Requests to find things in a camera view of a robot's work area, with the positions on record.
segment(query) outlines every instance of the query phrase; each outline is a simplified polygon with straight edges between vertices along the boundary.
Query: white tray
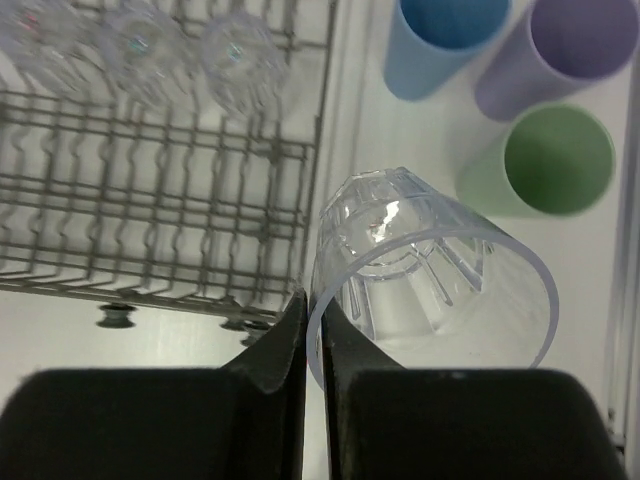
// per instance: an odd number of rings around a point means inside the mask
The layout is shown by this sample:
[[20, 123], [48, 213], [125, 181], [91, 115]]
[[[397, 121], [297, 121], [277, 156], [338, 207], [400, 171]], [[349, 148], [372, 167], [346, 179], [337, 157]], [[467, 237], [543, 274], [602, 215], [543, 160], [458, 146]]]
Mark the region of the white tray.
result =
[[[474, 151], [506, 128], [478, 111], [473, 85], [529, 0], [514, 0], [510, 26], [502, 38], [435, 95], [417, 103], [396, 99], [381, 74], [394, 3], [394, 0], [357, 0], [340, 5], [328, 105], [333, 109], [329, 118], [333, 127], [326, 128], [333, 137], [328, 143], [325, 141], [321, 155], [322, 175], [318, 181], [324, 183], [317, 188], [318, 209], [348, 175], [399, 166], [409, 168], [440, 192], [455, 197], [455, 172]], [[640, 219], [636, 220], [640, 214], [632, 208], [635, 184], [626, 181], [630, 174], [635, 174], [636, 131], [640, 128], [633, 118], [628, 119], [631, 91], [629, 67], [615, 78], [566, 99], [594, 113], [607, 126], [615, 143], [618, 161], [615, 180], [595, 208], [572, 219], [491, 219], [532, 248], [557, 283], [560, 321], [542, 366], [568, 372], [586, 386], [603, 417], [610, 419], [612, 433], [621, 448], [624, 433], [635, 418], [634, 409], [629, 409], [630, 415], [625, 413], [628, 379], [638, 376], [628, 368], [635, 325], [638, 290], [635, 267], [640, 234]], [[628, 124], [634, 125], [629, 134]], [[626, 246], [624, 239], [630, 242]], [[624, 248], [634, 255], [629, 256]], [[627, 265], [633, 267], [630, 272], [623, 268]], [[614, 342], [617, 336], [621, 340]], [[311, 396], [316, 394], [315, 389], [310, 391], [307, 414], [308, 468], [317, 457], [311, 450], [320, 448], [314, 444], [323, 429], [322, 422], [315, 420], [322, 413], [320, 402]], [[626, 446], [632, 449], [633, 435], [628, 437]], [[638, 464], [632, 457], [627, 455], [629, 468]], [[310, 474], [305, 478], [321, 477]]]

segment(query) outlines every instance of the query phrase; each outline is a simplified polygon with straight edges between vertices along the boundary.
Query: blue cup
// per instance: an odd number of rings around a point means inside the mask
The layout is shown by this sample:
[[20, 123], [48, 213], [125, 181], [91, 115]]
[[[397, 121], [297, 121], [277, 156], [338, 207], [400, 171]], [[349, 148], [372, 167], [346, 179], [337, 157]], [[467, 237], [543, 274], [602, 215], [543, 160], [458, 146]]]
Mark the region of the blue cup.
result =
[[397, 0], [384, 79], [402, 100], [445, 83], [504, 28], [511, 0]]

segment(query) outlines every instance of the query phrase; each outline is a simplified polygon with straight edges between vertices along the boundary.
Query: green cup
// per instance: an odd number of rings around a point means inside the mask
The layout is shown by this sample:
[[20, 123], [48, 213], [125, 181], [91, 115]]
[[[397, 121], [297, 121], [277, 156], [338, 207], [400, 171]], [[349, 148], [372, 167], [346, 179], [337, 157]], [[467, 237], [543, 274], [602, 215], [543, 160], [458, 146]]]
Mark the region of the green cup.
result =
[[595, 204], [615, 170], [607, 129], [582, 108], [524, 112], [456, 182], [458, 198], [485, 215], [569, 216]]

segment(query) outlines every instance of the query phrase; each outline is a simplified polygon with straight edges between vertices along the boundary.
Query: clear glass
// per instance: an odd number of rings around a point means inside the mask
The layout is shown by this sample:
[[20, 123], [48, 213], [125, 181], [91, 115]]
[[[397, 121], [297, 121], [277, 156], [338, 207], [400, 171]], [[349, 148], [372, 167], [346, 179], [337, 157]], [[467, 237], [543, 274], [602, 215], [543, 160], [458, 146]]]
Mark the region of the clear glass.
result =
[[404, 168], [351, 177], [320, 219], [307, 337], [336, 298], [349, 320], [407, 367], [536, 366], [558, 322], [542, 260]]
[[279, 116], [289, 69], [260, 18], [244, 11], [214, 18], [200, 56], [211, 95], [230, 116]]
[[95, 25], [65, 0], [1, 0], [0, 49], [56, 95], [105, 104], [114, 90], [94, 48]]
[[193, 110], [197, 55], [180, 26], [143, 0], [109, 13], [98, 45], [110, 74], [135, 100], [158, 109]]

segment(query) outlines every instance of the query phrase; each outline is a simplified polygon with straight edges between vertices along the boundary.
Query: metal wire rack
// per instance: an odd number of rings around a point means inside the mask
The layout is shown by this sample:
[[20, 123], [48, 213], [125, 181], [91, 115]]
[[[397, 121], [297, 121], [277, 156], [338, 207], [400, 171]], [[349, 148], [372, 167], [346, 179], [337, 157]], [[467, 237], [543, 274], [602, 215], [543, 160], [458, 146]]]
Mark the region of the metal wire rack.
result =
[[[197, 36], [235, 1], [155, 2]], [[79, 0], [96, 20], [115, 3]], [[0, 289], [273, 322], [302, 272], [335, 0], [247, 0], [304, 78], [280, 122], [97, 108], [2, 63]]]

